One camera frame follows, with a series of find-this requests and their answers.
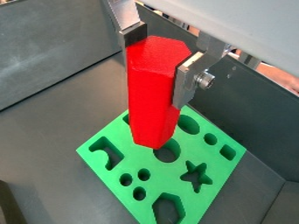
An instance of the circular hole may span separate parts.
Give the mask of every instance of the circular hole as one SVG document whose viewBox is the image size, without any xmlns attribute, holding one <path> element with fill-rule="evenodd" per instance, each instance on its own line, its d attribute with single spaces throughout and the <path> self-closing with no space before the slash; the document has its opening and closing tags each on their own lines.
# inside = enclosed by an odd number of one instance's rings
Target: circular hole
<svg viewBox="0 0 299 224">
<path fill-rule="evenodd" d="M 154 150 L 155 157 L 165 163 L 174 162 L 182 154 L 181 145 L 171 139 L 159 150 Z"/>
<path fill-rule="evenodd" d="M 133 176 L 129 173 L 123 174 L 119 180 L 122 186 L 130 186 L 133 181 Z"/>
<path fill-rule="evenodd" d="M 138 172 L 138 177 L 143 180 L 143 181 L 147 181 L 151 177 L 151 173 L 147 169 L 142 169 L 139 172 Z"/>
<path fill-rule="evenodd" d="M 181 115 L 178 125 L 181 129 L 191 135 L 201 133 L 201 125 L 187 115 Z"/>
<path fill-rule="evenodd" d="M 137 200 L 143 200 L 146 198 L 146 189 L 143 187 L 138 187 L 134 191 L 134 197 Z"/>
<path fill-rule="evenodd" d="M 218 142 L 218 138 L 213 134 L 206 134 L 206 136 L 205 136 L 205 142 L 209 145 L 216 145 L 217 142 Z"/>
</svg>

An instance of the red hexagonal prism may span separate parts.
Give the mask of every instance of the red hexagonal prism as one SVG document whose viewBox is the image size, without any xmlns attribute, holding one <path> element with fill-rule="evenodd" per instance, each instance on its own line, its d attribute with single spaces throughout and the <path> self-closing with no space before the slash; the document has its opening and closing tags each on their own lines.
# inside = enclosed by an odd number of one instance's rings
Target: red hexagonal prism
<svg viewBox="0 0 299 224">
<path fill-rule="evenodd" d="M 157 36 L 126 49 L 130 127 L 135 143 L 154 149 L 174 135 L 181 115 L 173 106 L 174 72 L 190 54 L 182 41 Z"/>
</svg>

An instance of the star-shaped hole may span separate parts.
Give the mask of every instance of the star-shaped hole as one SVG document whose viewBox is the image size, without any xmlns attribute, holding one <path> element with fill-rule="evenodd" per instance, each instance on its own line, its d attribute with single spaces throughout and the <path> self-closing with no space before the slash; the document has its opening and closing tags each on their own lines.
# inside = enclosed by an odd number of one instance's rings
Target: star-shaped hole
<svg viewBox="0 0 299 224">
<path fill-rule="evenodd" d="M 198 166 L 191 162 L 186 162 L 187 172 L 182 175 L 183 181 L 190 181 L 193 189 L 197 193 L 201 192 L 202 185 L 213 185 L 213 180 L 207 176 L 207 164 L 202 163 Z"/>
</svg>

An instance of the bolt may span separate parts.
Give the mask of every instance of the bolt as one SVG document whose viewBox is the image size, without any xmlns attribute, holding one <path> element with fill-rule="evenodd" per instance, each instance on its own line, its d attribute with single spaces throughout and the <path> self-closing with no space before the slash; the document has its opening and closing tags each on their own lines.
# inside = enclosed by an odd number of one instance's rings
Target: bolt
<svg viewBox="0 0 299 224">
<path fill-rule="evenodd" d="M 201 87 L 203 90 L 211 87 L 214 80 L 216 76 L 210 74 L 207 71 L 205 71 L 195 77 L 197 86 Z"/>
</svg>

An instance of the green foam board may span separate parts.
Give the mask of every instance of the green foam board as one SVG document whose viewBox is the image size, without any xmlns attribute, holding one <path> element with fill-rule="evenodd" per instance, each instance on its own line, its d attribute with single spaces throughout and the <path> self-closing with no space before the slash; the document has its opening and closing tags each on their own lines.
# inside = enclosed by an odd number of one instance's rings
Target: green foam board
<svg viewBox="0 0 299 224">
<path fill-rule="evenodd" d="M 187 106 L 161 150 L 134 143 L 127 118 L 126 112 L 78 148 L 79 155 L 141 223 L 161 222 L 162 200 L 174 204 L 178 223 L 199 223 L 245 147 Z"/>
</svg>

